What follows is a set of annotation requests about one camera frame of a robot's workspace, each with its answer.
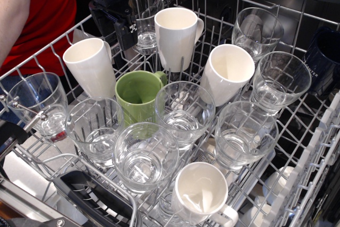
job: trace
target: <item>drinking glass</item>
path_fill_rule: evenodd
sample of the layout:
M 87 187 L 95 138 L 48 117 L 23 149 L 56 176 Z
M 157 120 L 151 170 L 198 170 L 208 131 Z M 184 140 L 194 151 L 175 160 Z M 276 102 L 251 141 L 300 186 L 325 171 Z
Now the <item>drinking glass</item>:
M 311 81 L 302 60 L 290 53 L 271 52 L 258 63 L 250 99 L 275 115 L 303 95 Z
M 6 103 L 24 123 L 43 110 L 47 120 L 39 120 L 34 128 L 52 142 L 67 137 L 65 118 L 67 97 L 60 78 L 54 73 L 37 73 L 18 82 L 8 93 Z
M 258 161 L 274 149 L 278 140 L 275 118 L 259 104 L 237 101 L 226 105 L 215 130 L 216 162 L 228 169 Z
M 66 132 L 96 166 L 113 166 L 113 143 L 124 127 L 124 114 L 110 98 L 88 98 L 75 105 L 66 118 Z
M 162 0 L 129 0 L 132 15 L 136 19 L 138 42 L 133 49 L 140 54 L 156 52 L 155 15 L 164 9 Z
M 164 86 L 156 96 L 155 109 L 157 123 L 174 135 L 180 153 L 192 148 L 215 116 L 215 103 L 210 93 L 185 81 Z
M 232 44 L 245 49 L 257 62 L 273 51 L 280 42 L 284 29 L 274 14 L 250 7 L 238 13 L 232 32 Z
M 118 136 L 113 159 L 124 186 L 136 194 L 162 187 L 177 169 L 179 148 L 169 131 L 151 122 L 128 126 Z

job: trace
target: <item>wire rack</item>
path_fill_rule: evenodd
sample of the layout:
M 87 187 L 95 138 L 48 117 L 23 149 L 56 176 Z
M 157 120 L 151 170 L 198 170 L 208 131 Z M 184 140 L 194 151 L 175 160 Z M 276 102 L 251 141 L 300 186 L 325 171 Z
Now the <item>wire rack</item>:
M 281 17 L 286 22 L 296 25 L 293 37 L 289 38 L 289 40 L 284 38 L 278 46 L 296 56 L 302 56 L 306 51 L 305 47 L 299 45 L 305 20 L 327 25 L 334 29 L 339 29 L 340 27 L 338 21 L 309 13 L 307 11 L 307 1 L 303 2 L 299 9 L 261 0 L 164 1 L 167 7 L 182 6 L 192 9 L 205 22 L 205 30 L 197 42 L 190 67 L 180 73 L 167 72 L 169 82 L 186 80 L 199 83 L 210 51 L 219 44 L 230 43 L 235 14 L 249 6 L 270 10 L 278 15 L 279 18 Z M 74 42 L 70 40 L 70 33 L 74 33 L 74 37 L 78 40 L 92 37 L 85 29 L 91 19 L 91 16 L 85 18 L 65 34 L 60 35 L 49 45 L 36 52 L 35 55 L 29 57 L 25 62 L 1 76 L 0 87 L 6 92 L 2 85 L 2 80 L 15 71 L 23 77 L 20 70 L 27 61 L 35 61 L 37 67 L 40 67 L 41 71 L 44 72 L 44 67 L 40 65 L 37 59 L 37 56 L 43 51 L 52 51 L 52 55 L 58 58 L 62 65 L 62 56 L 56 54 L 54 44 L 66 38 L 72 45 Z M 115 45 L 112 46 L 112 60 L 115 63 L 114 69 L 117 79 L 132 70 L 162 71 L 157 53 L 140 55 L 135 52 L 122 51 L 119 46 Z M 79 95 L 77 93 L 80 89 L 79 85 L 72 84 L 65 69 L 64 73 L 68 87 L 66 89 L 68 91 L 67 96 L 70 100 L 70 107 L 72 107 L 72 105 L 84 100 L 87 96 L 84 93 Z M 248 100 L 251 89 L 251 83 L 249 83 L 232 101 Z M 340 94 L 332 94 L 331 96 L 332 100 L 330 98 L 319 99 L 305 94 L 293 105 L 282 110 L 277 119 L 280 134 L 275 150 L 260 161 L 244 166 L 237 173 L 225 172 L 229 185 L 227 204 L 239 212 L 238 226 L 247 226 L 242 222 L 242 215 L 249 207 L 258 209 L 254 219 L 259 214 L 264 215 L 262 226 L 298 226 L 305 221 L 327 174 L 328 167 L 336 161 L 339 154 L 337 144 L 340 138 L 340 133 L 338 132 L 340 128 Z M 218 116 L 222 108 L 217 109 L 216 116 Z M 0 118 L 6 111 L 5 106 L 0 112 Z M 214 140 L 215 124 L 216 121 L 196 142 L 192 151 L 181 157 L 178 170 L 191 161 L 215 163 L 213 152 L 207 149 L 207 145 Z M 134 225 L 137 212 L 141 214 L 144 226 L 171 226 L 171 222 L 175 220 L 175 216 L 169 215 L 168 220 L 164 222 L 164 216 L 160 217 L 157 213 L 160 204 L 164 203 L 164 201 L 166 202 L 167 187 L 156 189 L 144 195 L 130 194 L 122 186 L 114 168 L 98 169 L 94 167 L 85 155 L 78 154 L 78 151 L 69 140 L 53 143 L 42 138 L 39 134 L 33 133 L 30 143 L 17 145 L 14 152 L 49 181 L 53 181 L 71 170 L 81 170 L 89 173 L 94 179 L 103 184 L 106 189 L 118 193 L 131 205 L 133 213 L 130 226 Z M 277 171 L 280 173 L 279 176 L 283 176 L 282 173 L 288 166 L 294 167 L 294 171 L 286 180 L 285 188 L 276 195 L 277 199 L 273 202 L 271 211 L 269 213 L 265 212 L 262 209 L 265 202 L 257 204 L 254 201 L 255 196 L 263 196 L 261 190 L 263 186 L 266 186 L 265 179 L 269 175 Z M 267 188 L 269 192 L 266 198 L 274 193 L 272 189 Z M 215 226 L 211 222 L 205 222 L 202 225 Z

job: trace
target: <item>white mug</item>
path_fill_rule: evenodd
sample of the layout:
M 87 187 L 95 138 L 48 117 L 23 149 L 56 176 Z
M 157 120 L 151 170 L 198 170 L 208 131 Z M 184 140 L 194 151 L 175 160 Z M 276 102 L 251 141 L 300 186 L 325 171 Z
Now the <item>white mug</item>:
M 262 187 L 262 191 L 265 196 L 267 196 L 268 193 L 271 191 L 271 193 L 269 194 L 267 198 L 267 202 L 270 205 L 273 204 L 274 200 L 277 198 L 277 195 L 286 186 L 287 179 L 289 178 L 289 176 L 294 170 L 294 167 L 291 167 L 291 166 L 287 166 L 285 169 L 283 168 L 284 167 L 281 167 L 279 169 L 280 173 L 283 171 L 281 176 L 279 172 L 274 172 L 273 174 L 270 175 L 270 177 L 267 178 L 267 180 L 265 181 L 265 184 L 269 189 L 267 189 L 266 186 Z
M 212 95 L 216 106 L 222 106 L 249 82 L 254 72 L 254 60 L 244 49 L 218 45 L 209 55 L 200 85 Z
M 256 206 L 253 206 L 251 209 L 247 210 L 247 212 L 244 215 L 240 217 L 240 221 L 243 224 L 238 224 L 237 227 L 241 226 L 261 227 L 266 215 L 262 211 L 258 212 L 259 210 L 262 210 L 268 215 L 269 212 L 271 211 L 271 206 L 264 204 L 261 209 L 259 209 Z
M 239 215 L 225 204 L 227 196 L 228 185 L 221 171 L 209 163 L 194 162 L 178 173 L 171 208 L 191 225 L 210 219 L 221 226 L 232 227 Z
M 100 38 L 88 38 L 69 47 L 63 60 L 90 97 L 115 96 L 116 76 L 110 45 Z
M 171 7 L 155 15 L 158 53 L 162 67 L 171 72 L 186 70 L 204 29 L 204 22 L 189 9 Z

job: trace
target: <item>dishwasher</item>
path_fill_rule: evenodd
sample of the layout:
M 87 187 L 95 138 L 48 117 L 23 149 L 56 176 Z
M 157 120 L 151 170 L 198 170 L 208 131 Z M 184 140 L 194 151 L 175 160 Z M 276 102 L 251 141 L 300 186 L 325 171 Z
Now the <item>dishwasher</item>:
M 247 7 L 260 7 L 276 14 L 284 27 L 283 38 L 276 50 L 292 53 L 299 58 L 307 51 L 318 27 L 329 26 L 334 30 L 340 28 L 340 0 L 164 0 L 164 3 L 166 8 L 178 6 L 193 10 L 205 24 L 203 34 L 195 45 L 190 67 L 179 73 L 166 71 L 168 82 L 185 80 L 200 83 L 209 53 L 220 44 L 231 44 L 236 15 Z M 88 25 L 93 22 L 96 22 L 93 14 L 87 16 L 25 62 L 35 62 L 44 72 L 44 67 L 36 57 L 43 51 L 50 51 L 62 63 L 62 56 L 55 53 L 54 44 L 67 39 L 72 45 L 74 41 L 70 40 L 71 33 L 77 40 L 94 37 L 87 31 Z M 101 37 L 112 40 L 110 36 Z M 163 71 L 157 52 L 150 55 L 138 54 L 130 48 L 122 48 L 114 40 L 110 42 L 110 46 L 117 79 L 133 70 Z M 20 68 L 25 62 L 0 77 L 2 89 L 1 81 L 13 72 L 20 75 Z M 69 107 L 72 107 L 86 99 L 87 95 L 78 84 L 71 82 L 66 70 L 65 78 Z M 231 101 L 249 100 L 251 90 L 252 85 L 249 82 Z M 337 166 L 340 154 L 340 93 L 337 90 L 326 98 L 304 94 L 295 103 L 284 108 L 276 120 L 279 140 L 275 149 L 261 160 L 238 171 L 224 172 L 229 186 L 226 203 L 239 214 L 236 226 L 314 226 L 317 223 L 325 211 L 322 210 L 322 205 L 327 201 L 327 193 L 320 191 L 327 190 L 324 187 L 325 180 L 329 170 Z M 216 109 L 216 118 L 222 107 Z M 0 112 L 0 119 L 5 112 L 6 106 Z M 211 149 L 215 124 L 216 122 L 195 142 L 191 151 L 181 156 L 178 171 L 189 162 L 215 163 Z M 167 195 L 172 182 L 167 187 L 143 195 L 132 194 L 123 188 L 113 167 L 95 167 L 86 155 L 78 152 L 69 138 L 52 142 L 33 131 L 28 140 L 16 144 L 11 153 L 34 169 L 48 184 L 57 186 L 59 196 L 70 201 L 73 208 L 88 219 L 89 226 L 179 225 L 175 215 L 165 214 L 160 210 L 169 204 Z M 290 167 L 293 168 L 292 172 L 289 176 L 284 176 Z M 285 181 L 278 194 L 266 182 L 273 173 L 277 173 Z M 6 182 L 4 178 L 0 180 L 1 190 L 4 190 L 1 192 L 1 200 L 5 202 L 4 194 L 12 193 L 14 197 L 19 195 L 17 188 L 7 187 L 4 185 Z M 270 196 L 275 196 L 276 199 L 270 210 L 265 210 L 265 200 Z M 17 208 L 17 200 L 8 201 L 12 202 L 11 207 Z M 255 211 L 246 223 L 242 219 L 250 208 L 255 208 Z M 47 212 L 51 208 L 37 206 L 32 210 Z M 259 217 L 261 224 L 256 225 Z M 218 224 L 206 220 L 199 226 Z

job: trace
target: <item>glass rim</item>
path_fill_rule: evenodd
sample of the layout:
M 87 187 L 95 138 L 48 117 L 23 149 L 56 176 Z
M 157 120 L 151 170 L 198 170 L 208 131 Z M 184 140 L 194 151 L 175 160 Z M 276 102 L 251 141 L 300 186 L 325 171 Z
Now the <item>glass rim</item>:
M 308 83 L 308 86 L 306 86 L 306 88 L 304 90 L 302 90 L 301 92 L 299 93 L 284 93 L 282 91 L 279 91 L 275 88 L 272 88 L 272 90 L 274 90 L 276 93 L 280 94 L 280 95 L 291 95 L 291 96 L 299 96 L 299 95 L 302 95 L 304 94 L 306 91 L 308 91 L 309 87 L 311 86 L 312 84 L 312 75 L 309 71 L 309 68 L 307 67 L 307 65 L 298 57 L 296 57 L 294 54 L 291 54 L 291 53 L 287 53 L 287 52 L 283 52 L 283 51 L 274 51 L 274 52 L 270 52 L 270 53 L 267 53 L 265 54 L 259 61 L 258 61 L 258 65 L 257 65 L 257 68 L 255 70 L 255 73 L 258 73 L 259 74 L 259 77 L 266 81 L 263 77 L 263 75 L 261 74 L 261 71 L 260 71 L 260 68 L 261 66 L 263 65 L 263 62 L 270 56 L 270 55 L 273 55 L 273 54 L 283 54 L 285 56 L 289 56 L 289 57 L 292 57 L 293 59 L 297 60 L 298 62 L 300 62 L 302 64 L 302 66 L 305 67 L 305 69 L 307 70 L 307 74 L 309 74 L 309 83 Z
M 115 106 L 116 106 L 116 108 L 117 108 L 117 112 L 119 111 L 119 112 L 121 112 L 121 114 L 120 114 L 120 116 L 121 116 L 121 125 L 123 125 L 124 124 L 124 112 L 123 112 L 123 109 L 122 109 L 122 107 L 120 106 L 120 104 L 116 101 L 116 100 L 114 100 L 114 99 L 112 99 L 112 98 L 108 98 L 108 97 L 89 97 L 89 98 L 86 98 L 86 99 L 84 99 L 83 101 L 81 101 L 81 102 L 78 102 L 75 106 L 73 106 L 69 111 L 68 111 L 68 113 L 67 113 L 67 115 L 66 115 L 66 117 L 65 117 L 65 122 L 64 122 L 64 125 L 65 125 L 65 131 L 66 131 L 66 133 L 67 133 L 67 135 L 72 139 L 72 140 L 76 140 L 77 142 L 81 142 L 81 143 L 84 143 L 84 144 L 88 144 L 87 142 L 85 142 L 85 141 L 80 141 L 80 140 L 78 140 L 78 139 L 76 139 L 76 137 L 75 136 L 73 136 L 71 133 L 69 133 L 69 129 L 68 129 L 68 120 L 71 118 L 71 115 L 72 114 L 74 114 L 74 111 L 75 110 L 79 110 L 79 109 L 81 109 L 80 108 L 80 106 L 81 105 L 84 105 L 84 104 L 86 104 L 87 102 L 89 102 L 89 101 L 91 101 L 91 100 L 94 100 L 95 102 L 99 102 L 99 101 L 107 101 L 107 100 L 109 100 L 110 102 L 113 102 L 114 104 L 115 104 Z
M 150 125 L 153 125 L 153 126 L 156 126 L 158 128 L 161 128 L 162 130 L 164 130 L 166 133 L 168 133 L 168 135 L 170 135 L 170 137 L 173 138 L 173 141 L 175 142 L 175 145 L 176 145 L 176 148 L 177 148 L 177 157 L 176 157 L 176 164 L 173 164 L 172 165 L 172 171 L 169 171 L 161 180 L 158 180 L 157 182 L 154 182 L 154 183 L 140 183 L 140 182 L 136 182 L 130 178 L 128 178 L 126 175 L 124 175 L 124 173 L 120 170 L 119 167 L 117 167 L 117 165 L 119 163 L 121 163 L 120 161 L 117 160 L 117 157 L 116 157 L 116 154 L 115 154 L 115 148 L 116 148 L 116 145 L 117 145 L 117 141 L 120 137 L 122 137 L 124 135 L 125 132 L 127 132 L 129 129 L 131 128 L 134 128 L 136 126 L 142 126 L 144 124 L 150 124 Z M 113 143 L 113 162 L 114 162 L 114 165 L 115 165 L 115 170 L 117 171 L 117 173 L 122 176 L 123 178 L 125 178 L 126 180 L 129 181 L 129 183 L 131 183 L 132 185 L 128 184 L 129 187 L 133 187 L 134 190 L 139 190 L 139 189 L 136 189 L 135 188 L 135 185 L 137 186 L 155 186 L 155 188 L 161 184 L 162 182 L 164 182 L 166 179 L 168 179 L 169 177 L 171 177 L 171 175 L 173 175 L 173 173 L 176 171 L 176 167 L 178 165 L 178 162 L 180 160 L 180 149 L 179 149 L 179 146 L 178 146 L 178 143 L 177 143 L 177 140 L 176 138 L 167 130 L 165 129 L 163 126 L 157 124 L 157 123 L 153 123 L 153 122 L 137 122 L 137 123 L 134 123 L 128 127 L 126 127 L 125 129 L 123 129 L 122 132 L 120 132 L 120 134 L 118 135 L 117 139 L 114 141 Z
M 262 107 L 260 104 L 258 104 L 258 103 L 256 103 L 256 102 L 251 102 L 251 101 L 246 101 L 246 100 L 240 100 L 240 101 L 235 101 L 235 102 L 232 102 L 232 103 L 229 103 L 228 105 L 226 105 L 226 106 L 224 106 L 223 107 L 223 109 L 221 110 L 221 112 L 220 112 L 220 114 L 219 114 L 219 118 L 218 118 L 218 121 L 217 121 L 217 125 L 216 125 L 216 129 L 218 129 L 219 130 L 219 132 L 220 133 L 222 133 L 222 131 L 221 131 L 221 128 L 220 128 L 220 126 L 221 126 L 221 122 L 222 122 L 222 118 L 220 118 L 220 116 L 223 114 L 223 113 L 225 113 L 226 111 L 227 111 L 227 109 L 230 107 L 230 106 L 232 106 L 232 105 L 236 105 L 236 104 L 247 104 L 247 105 L 254 105 L 254 106 L 256 106 L 256 108 L 258 108 L 258 109 L 261 109 L 262 111 L 263 111 L 263 116 L 265 116 L 266 118 L 270 118 L 270 119 L 272 119 L 273 120 L 273 124 L 274 124 L 274 126 L 275 126 L 275 129 L 276 129 L 276 136 L 275 136 L 275 142 L 272 144 L 272 145 L 270 145 L 270 147 L 265 151 L 265 152 L 263 152 L 262 154 L 256 154 L 256 156 L 263 156 L 263 155 L 266 155 L 266 154 L 268 154 L 268 152 L 270 152 L 275 146 L 276 146 L 276 144 L 277 144 L 277 141 L 278 141 L 278 135 L 279 135 L 279 128 L 278 128 L 278 125 L 277 125 L 277 122 L 276 122 L 276 118 L 273 116 L 273 115 L 270 115 L 266 110 L 265 110 L 265 108 L 264 107 Z M 243 152 L 243 151 L 241 151 L 241 150 L 239 150 L 237 147 L 235 147 L 234 145 L 231 145 L 231 144 L 228 144 L 229 146 L 231 146 L 231 147 L 233 147 L 237 152 L 239 152 L 239 153 L 241 153 L 241 154 L 243 154 L 243 155 L 252 155 L 253 156 L 253 154 L 249 154 L 249 153 L 245 153 L 245 152 Z
M 255 41 L 255 40 L 253 40 L 252 38 L 250 38 L 249 36 L 247 36 L 247 35 L 241 30 L 241 26 L 240 26 L 240 24 L 239 24 L 239 17 L 240 17 L 240 14 L 241 14 L 241 13 L 244 13 L 244 12 L 246 12 L 246 11 L 248 11 L 248 10 L 261 10 L 261 11 L 263 11 L 263 12 L 269 14 L 269 15 L 272 16 L 273 18 L 275 18 L 276 21 L 277 21 L 277 24 L 278 24 L 279 27 L 280 27 L 279 37 L 280 37 L 280 40 L 281 40 L 281 38 L 282 38 L 282 36 L 283 36 L 283 34 L 284 34 L 284 28 L 283 28 L 282 23 L 280 22 L 279 18 L 278 18 L 276 15 L 274 15 L 273 13 L 269 12 L 268 10 L 262 9 L 262 8 L 259 8 L 259 7 L 247 7 L 247 8 L 245 8 L 245 9 L 240 10 L 240 12 L 239 12 L 239 13 L 237 14 L 237 16 L 236 16 L 236 21 L 235 21 L 235 23 L 236 23 L 237 26 L 240 28 L 240 31 L 242 32 L 242 34 L 243 34 L 245 37 L 247 37 L 247 38 L 248 38 L 249 40 L 251 40 L 251 41 L 256 42 L 256 43 L 259 44 L 259 45 L 264 45 L 264 46 L 266 46 L 266 45 L 267 45 L 267 46 L 269 46 L 269 45 L 275 45 L 276 43 L 278 43 L 278 42 L 280 41 L 280 40 L 276 40 L 276 41 L 274 41 L 273 43 L 264 44 L 264 43 Z
M 32 108 L 35 108 L 35 107 L 37 107 L 37 106 L 43 104 L 43 103 L 46 102 L 47 100 L 49 100 L 49 99 L 52 97 L 52 95 L 53 95 L 60 87 L 62 87 L 62 83 L 61 83 L 60 77 L 59 77 L 56 73 L 52 73 L 52 72 L 40 72 L 40 73 L 32 74 L 32 75 L 30 75 L 30 76 L 28 76 L 28 77 L 25 77 L 25 78 L 22 79 L 20 82 L 18 82 L 16 85 L 14 85 L 13 88 L 12 88 L 12 89 L 8 92 L 8 94 L 7 94 L 7 97 L 6 97 L 6 105 L 7 105 L 10 109 L 12 109 L 12 110 L 22 111 L 22 112 L 25 111 L 25 109 L 23 109 L 23 108 L 16 108 L 16 107 L 14 107 L 14 106 L 12 106 L 12 105 L 9 104 L 10 95 L 14 92 L 15 89 L 17 89 L 18 87 L 20 87 L 20 86 L 22 86 L 23 84 L 25 84 L 28 80 L 31 80 L 31 78 L 33 78 L 33 77 L 40 77 L 40 76 L 42 76 L 42 75 L 51 75 L 52 77 L 56 78 L 57 81 L 58 81 L 57 86 L 53 89 L 53 92 L 52 92 L 47 98 L 45 98 L 43 101 L 41 101 L 41 102 L 39 102 L 39 103 L 37 103 L 37 104 L 34 104 L 34 105 L 32 105 L 32 106 L 29 106 L 29 107 L 25 106 L 25 107 L 28 108 L 28 109 L 32 109 Z
M 157 100 L 157 99 L 159 98 L 160 94 L 161 94 L 166 88 L 168 88 L 168 87 L 170 87 L 170 86 L 173 86 L 173 85 L 176 85 L 176 84 L 178 84 L 178 83 L 188 83 L 188 84 L 194 85 L 194 86 L 196 86 L 196 87 L 202 89 L 202 90 L 208 95 L 208 97 L 210 97 L 211 103 L 212 103 L 212 105 L 213 105 L 213 109 L 212 109 L 213 113 L 212 113 L 211 117 L 209 118 L 209 119 L 210 119 L 209 122 L 208 122 L 206 125 L 204 125 L 202 128 L 196 129 L 196 130 L 181 130 L 181 129 L 177 129 L 177 128 L 175 128 L 175 127 L 173 127 L 173 126 L 167 124 L 167 123 L 163 120 L 163 118 L 160 117 L 160 115 L 159 115 L 159 107 L 157 107 L 157 106 L 158 106 L 158 104 L 157 104 L 157 103 L 158 103 L 158 100 Z M 208 127 L 208 126 L 212 123 L 212 121 L 214 120 L 215 115 L 216 115 L 216 104 L 215 104 L 215 101 L 214 101 L 212 95 L 211 95 L 207 90 L 205 90 L 205 88 L 203 88 L 202 86 L 200 86 L 200 85 L 198 85 L 198 84 L 196 84 L 196 83 L 194 83 L 194 82 L 188 82 L 188 81 L 176 81 L 176 82 L 168 83 L 167 85 L 163 86 L 163 87 L 159 90 L 159 92 L 157 93 L 156 98 L 155 98 L 155 113 L 156 113 L 157 117 L 162 121 L 162 124 L 166 125 L 167 127 L 171 128 L 171 129 L 174 129 L 174 130 L 176 130 L 176 131 L 180 131 L 180 132 L 184 132 L 184 133 L 190 133 L 190 132 L 197 131 L 197 130 L 204 130 L 206 127 Z
M 129 0 L 129 2 L 130 2 L 130 1 L 132 1 L 132 2 L 137 2 L 137 5 L 139 4 L 138 0 Z M 160 8 L 159 8 L 158 12 L 161 11 L 161 10 L 163 10 L 164 7 L 165 7 L 164 1 L 163 1 L 163 0 L 157 0 L 157 6 L 158 6 L 158 5 L 160 5 Z M 155 13 L 155 14 L 152 15 L 152 16 L 146 17 L 146 18 L 137 18 L 137 17 L 139 16 L 139 14 L 135 14 L 134 17 L 136 17 L 136 20 L 138 20 L 138 21 L 144 21 L 144 20 L 148 20 L 148 19 L 150 19 L 150 18 L 154 18 L 155 15 L 156 15 L 157 13 Z

